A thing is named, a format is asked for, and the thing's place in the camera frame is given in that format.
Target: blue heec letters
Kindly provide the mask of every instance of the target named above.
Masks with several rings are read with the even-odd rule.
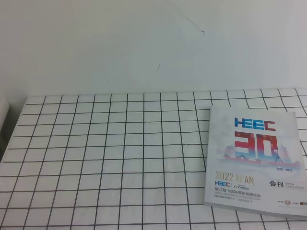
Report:
[[[238,124],[241,124],[242,128],[254,128],[254,129],[264,130],[263,120],[252,120],[252,119],[242,118],[242,121],[238,121],[238,118],[235,117],[235,127],[238,127]]]

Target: white surface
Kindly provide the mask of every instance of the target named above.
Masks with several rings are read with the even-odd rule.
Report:
[[[31,97],[0,165],[1,225],[306,229],[306,221],[202,205],[211,105],[295,111],[307,162],[307,90],[297,92],[113,94],[111,104],[110,95]]]
[[[306,87],[306,9],[305,0],[1,1],[0,88],[16,107],[38,94]]]

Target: catalog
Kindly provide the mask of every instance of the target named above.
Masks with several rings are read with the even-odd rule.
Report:
[[[208,144],[205,205],[306,219],[294,112],[212,106]]]

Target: grid pattern tablecloth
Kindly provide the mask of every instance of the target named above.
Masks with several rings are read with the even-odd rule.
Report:
[[[1,230],[302,230],[204,206],[210,107],[295,111],[307,89],[30,97],[0,165]]]

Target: small logo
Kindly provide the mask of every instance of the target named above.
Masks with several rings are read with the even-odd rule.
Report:
[[[230,187],[230,183],[224,181],[215,181],[215,185]]]

